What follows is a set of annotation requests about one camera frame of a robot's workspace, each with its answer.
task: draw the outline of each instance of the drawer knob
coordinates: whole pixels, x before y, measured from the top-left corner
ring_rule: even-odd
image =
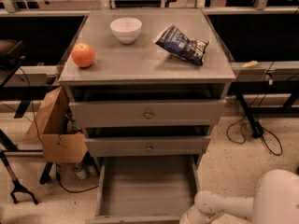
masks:
[[[145,117],[146,119],[151,119],[153,115],[148,111],[147,113],[145,113]]]
[[[148,147],[147,147],[147,151],[148,151],[148,152],[151,152],[151,151],[152,151],[152,147],[151,147],[151,145],[148,145]]]

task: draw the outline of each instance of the bowl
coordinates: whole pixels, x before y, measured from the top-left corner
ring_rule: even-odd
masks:
[[[133,43],[141,33],[142,22],[135,18],[116,19],[110,24],[113,35],[120,42]]]

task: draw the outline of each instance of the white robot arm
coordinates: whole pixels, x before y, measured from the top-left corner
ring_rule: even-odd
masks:
[[[253,198],[200,191],[179,224],[209,224],[223,214],[252,224],[298,224],[299,176],[283,170],[270,171],[260,179]]]

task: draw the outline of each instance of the dresser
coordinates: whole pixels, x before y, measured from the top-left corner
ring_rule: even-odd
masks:
[[[110,31],[122,17],[143,23],[133,44]],[[153,44],[172,24],[189,39],[210,41],[203,66]],[[59,79],[101,170],[95,216],[86,223],[178,223],[200,189],[196,170],[235,79],[205,16],[193,8],[92,11],[76,42],[96,54],[87,69],[69,58]]]

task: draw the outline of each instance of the box flap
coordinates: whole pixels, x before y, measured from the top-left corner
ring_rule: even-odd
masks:
[[[31,140],[44,133],[64,133],[68,111],[68,98],[63,87],[46,94],[36,114],[36,123],[29,127],[23,140]]]
[[[49,162],[81,162],[87,152],[83,134],[44,134],[44,158]]]

